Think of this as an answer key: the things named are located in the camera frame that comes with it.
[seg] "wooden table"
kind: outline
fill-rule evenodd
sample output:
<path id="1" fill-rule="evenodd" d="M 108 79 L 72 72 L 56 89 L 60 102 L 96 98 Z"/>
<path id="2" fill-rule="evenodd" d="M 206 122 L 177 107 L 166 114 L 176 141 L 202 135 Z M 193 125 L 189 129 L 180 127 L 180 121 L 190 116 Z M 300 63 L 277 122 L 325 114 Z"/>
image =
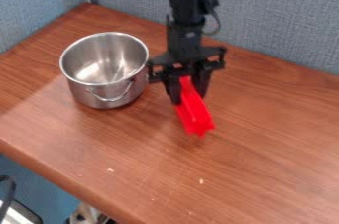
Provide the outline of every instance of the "wooden table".
<path id="1" fill-rule="evenodd" d="M 201 141 L 161 84 L 108 111 L 73 100 L 61 52 L 106 31 L 165 49 L 161 25 L 84 4 L 0 57 L 0 151 L 120 223 L 339 223 L 339 77 L 226 45 Z"/>

